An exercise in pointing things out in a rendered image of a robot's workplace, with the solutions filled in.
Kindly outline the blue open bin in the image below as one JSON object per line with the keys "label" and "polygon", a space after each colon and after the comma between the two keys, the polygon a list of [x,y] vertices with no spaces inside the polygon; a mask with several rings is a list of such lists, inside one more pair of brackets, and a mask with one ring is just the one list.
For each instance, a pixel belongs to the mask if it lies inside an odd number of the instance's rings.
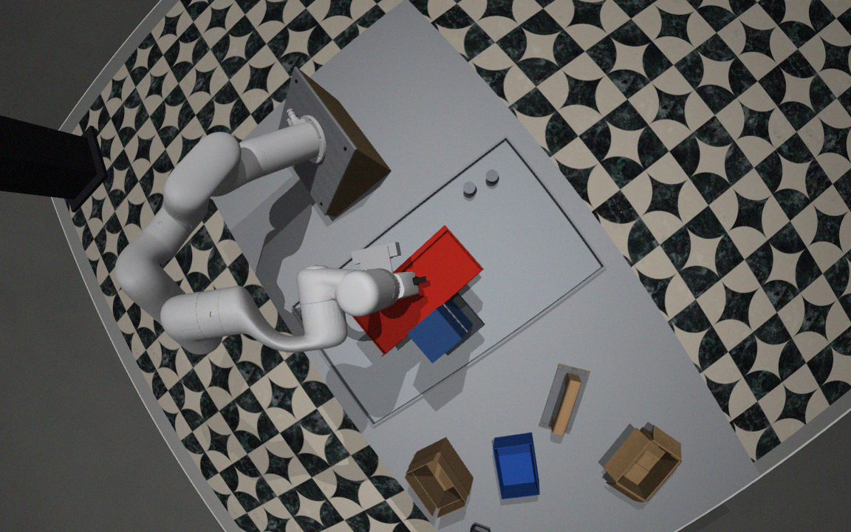
{"label": "blue open bin", "polygon": [[494,438],[493,454],[501,499],[540,495],[533,449],[532,432]]}

